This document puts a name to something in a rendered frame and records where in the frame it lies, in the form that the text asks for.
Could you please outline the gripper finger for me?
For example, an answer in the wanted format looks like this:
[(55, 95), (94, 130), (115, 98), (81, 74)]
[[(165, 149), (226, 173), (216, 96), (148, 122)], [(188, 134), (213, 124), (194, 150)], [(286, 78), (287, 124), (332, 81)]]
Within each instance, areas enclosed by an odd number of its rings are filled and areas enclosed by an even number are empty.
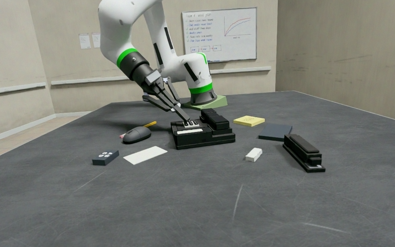
[(169, 88), (170, 92), (172, 93), (173, 97), (167, 92), (167, 90), (164, 88), (164, 86), (161, 85), (161, 83), (157, 80), (157, 81), (155, 81), (155, 83), (161, 89), (161, 94), (163, 94), (172, 104), (174, 104), (174, 106), (176, 106), (188, 118), (188, 121), (189, 121), (190, 117), (181, 109), (181, 104), (179, 103), (180, 98), (179, 98), (176, 90), (174, 89), (174, 86), (171, 83), (171, 77), (168, 76), (167, 78), (163, 78), (163, 81), (165, 82), (165, 84), (168, 85), (168, 88)]
[(157, 106), (158, 108), (166, 112), (171, 111), (172, 113), (177, 113), (179, 117), (181, 117), (185, 121), (185, 123), (188, 122), (188, 118), (176, 106), (174, 106), (174, 104), (172, 104), (164, 95), (162, 95), (160, 91), (155, 88), (154, 85), (151, 84), (150, 88), (156, 93), (156, 97), (160, 99), (164, 104), (150, 97), (146, 92), (144, 92), (144, 95), (142, 95), (143, 101), (150, 102), (151, 104)]

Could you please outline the dark grey computer mouse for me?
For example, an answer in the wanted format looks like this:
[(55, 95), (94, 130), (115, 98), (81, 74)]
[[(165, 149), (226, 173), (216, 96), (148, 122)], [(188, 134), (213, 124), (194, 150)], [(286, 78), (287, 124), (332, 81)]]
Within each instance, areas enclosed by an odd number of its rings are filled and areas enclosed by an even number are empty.
[(151, 136), (151, 131), (147, 127), (139, 126), (128, 131), (123, 137), (123, 143), (129, 145), (137, 143)]

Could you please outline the white rectangular sheet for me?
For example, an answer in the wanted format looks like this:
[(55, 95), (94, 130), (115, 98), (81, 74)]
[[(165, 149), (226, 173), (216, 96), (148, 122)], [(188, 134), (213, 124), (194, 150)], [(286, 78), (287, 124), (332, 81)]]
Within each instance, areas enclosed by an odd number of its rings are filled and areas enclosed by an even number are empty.
[(137, 152), (135, 154), (124, 157), (125, 160), (132, 163), (133, 165), (140, 163), (142, 161), (146, 161), (152, 157), (161, 155), (166, 153), (166, 150), (163, 150), (157, 146), (151, 147), (149, 149), (143, 150), (141, 152)]

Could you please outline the dark grey telephone handset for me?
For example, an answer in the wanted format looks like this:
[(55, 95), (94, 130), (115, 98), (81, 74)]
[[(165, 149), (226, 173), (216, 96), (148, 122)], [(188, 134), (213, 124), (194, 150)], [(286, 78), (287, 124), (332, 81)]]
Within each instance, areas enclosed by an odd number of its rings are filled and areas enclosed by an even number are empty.
[(213, 130), (230, 128), (229, 121), (223, 116), (218, 115), (212, 108), (202, 109), (201, 116), (209, 122)]

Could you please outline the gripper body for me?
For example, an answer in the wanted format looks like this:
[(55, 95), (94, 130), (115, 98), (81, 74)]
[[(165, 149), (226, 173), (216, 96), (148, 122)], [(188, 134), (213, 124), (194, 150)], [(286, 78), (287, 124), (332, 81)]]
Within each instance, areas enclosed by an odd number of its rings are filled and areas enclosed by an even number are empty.
[[(144, 77), (152, 70), (153, 69), (148, 64), (142, 64), (134, 70), (132, 79), (143, 89), (143, 92), (146, 92), (149, 95), (156, 95), (156, 93), (150, 88), (146, 81), (143, 80)], [(164, 86), (163, 77), (160, 77), (158, 81)], [(155, 82), (152, 83), (152, 85), (154, 85), (155, 88), (161, 92), (161, 89)]]

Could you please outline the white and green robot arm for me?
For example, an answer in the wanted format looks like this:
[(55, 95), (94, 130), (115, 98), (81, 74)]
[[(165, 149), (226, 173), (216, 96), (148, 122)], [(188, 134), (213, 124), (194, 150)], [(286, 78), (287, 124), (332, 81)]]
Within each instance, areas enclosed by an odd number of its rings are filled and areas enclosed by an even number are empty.
[(217, 99), (204, 53), (177, 57), (165, 20), (162, 0), (102, 0), (98, 7), (100, 50), (131, 81), (134, 70), (149, 62), (131, 43), (132, 25), (143, 14), (151, 36), (158, 69), (144, 77), (150, 86), (160, 77), (171, 83), (186, 81), (191, 105), (205, 105)]

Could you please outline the yellow sticky note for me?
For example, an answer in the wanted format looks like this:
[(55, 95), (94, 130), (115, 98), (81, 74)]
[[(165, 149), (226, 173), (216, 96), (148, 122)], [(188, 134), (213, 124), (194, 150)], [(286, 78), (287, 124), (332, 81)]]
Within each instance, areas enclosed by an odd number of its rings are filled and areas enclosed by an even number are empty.
[(252, 127), (252, 126), (260, 124), (264, 121), (265, 121), (265, 119), (263, 119), (263, 118), (245, 116), (245, 117), (235, 119), (234, 123)]

